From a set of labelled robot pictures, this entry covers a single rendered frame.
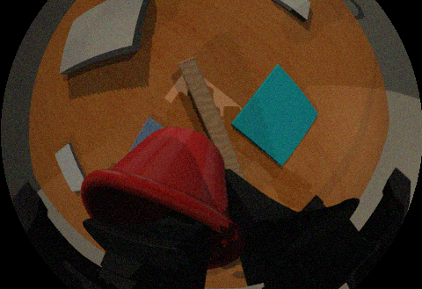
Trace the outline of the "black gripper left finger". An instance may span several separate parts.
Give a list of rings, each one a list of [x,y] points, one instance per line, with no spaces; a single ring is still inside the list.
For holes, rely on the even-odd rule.
[[[152,223],[122,225],[102,219],[82,222],[104,250],[141,262],[182,272],[194,289],[204,289],[212,228],[171,209]]]

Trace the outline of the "brown flat bar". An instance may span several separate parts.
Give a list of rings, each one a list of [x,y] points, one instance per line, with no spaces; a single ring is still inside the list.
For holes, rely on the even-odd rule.
[[[194,57],[186,61],[177,63],[180,72],[186,81],[187,88],[190,90],[190,95],[193,97],[193,102],[196,104],[198,111],[200,111],[201,119],[203,119],[207,127],[208,134],[210,134],[211,141],[217,146],[224,158],[224,167],[226,170],[236,172],[238,176],[246,180],[244,177],[242,166],[240,166],[236,152],[233,151],[233,145],[229,138],[228,131],[226,131],[222,117],[215,105],[215,100],[211,96],[207,83],[203,75],[200,73],[197,61]]]

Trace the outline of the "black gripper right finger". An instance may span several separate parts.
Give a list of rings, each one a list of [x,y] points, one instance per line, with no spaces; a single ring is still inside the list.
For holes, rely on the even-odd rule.
[[[232,170],[225,170],[225,177],[229,216],[246,240],[239,258],[247,286],[260,285],[293,251],[351,219],[360,202],[350,198],[334,206],[296,212],[270,199]]]

